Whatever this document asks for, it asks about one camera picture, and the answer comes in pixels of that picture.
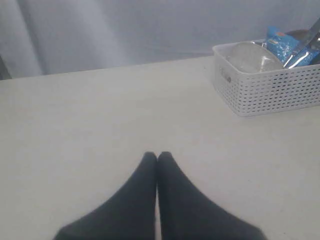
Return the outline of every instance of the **white table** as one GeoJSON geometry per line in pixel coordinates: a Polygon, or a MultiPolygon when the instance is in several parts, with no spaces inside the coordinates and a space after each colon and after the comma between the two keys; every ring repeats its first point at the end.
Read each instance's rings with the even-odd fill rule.
{"type": "Polygon", "coordinates": [[[0,82],[0,238],[51,240],[171,151],[270,240],[320,238],[320,107],[242,118],[211,57],[0,82]]]}

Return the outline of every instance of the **basket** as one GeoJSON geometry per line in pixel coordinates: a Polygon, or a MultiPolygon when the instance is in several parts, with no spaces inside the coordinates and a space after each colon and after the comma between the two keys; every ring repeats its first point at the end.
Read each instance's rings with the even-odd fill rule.
{"type": "Polygon", "coordinates": [[[320,104],[320,64],[245,73],[226,59],[235,44],[213,47],[211,81],[237,115],[247,117],[320,104]]]}

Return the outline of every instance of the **blue package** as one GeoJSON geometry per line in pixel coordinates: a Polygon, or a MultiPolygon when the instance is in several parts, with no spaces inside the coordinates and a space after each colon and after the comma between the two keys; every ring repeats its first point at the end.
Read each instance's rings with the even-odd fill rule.
{"type": "MultiPolygon", "coordinates": [[[[266,34],[267,49],[276,55],[283,64],[285,64],[287,57],[291,55],[298,43],[299,41],[294,37],[279,31],[275,26],[268,27],[266,34]]],[[[291,59],[287,68],[309,65],[312,59],[319,53],[319,51],[305,47],[298,55],[291,59]]]]}

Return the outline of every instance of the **gray curtain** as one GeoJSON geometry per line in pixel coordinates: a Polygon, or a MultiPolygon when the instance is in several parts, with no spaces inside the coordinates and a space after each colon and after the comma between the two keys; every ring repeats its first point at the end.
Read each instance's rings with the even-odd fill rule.
{"type": "Polygon", "coordinates": [[[12,77],[184,59],[309,28],[319,0],[1,0],[0,56],[12,77]]]}

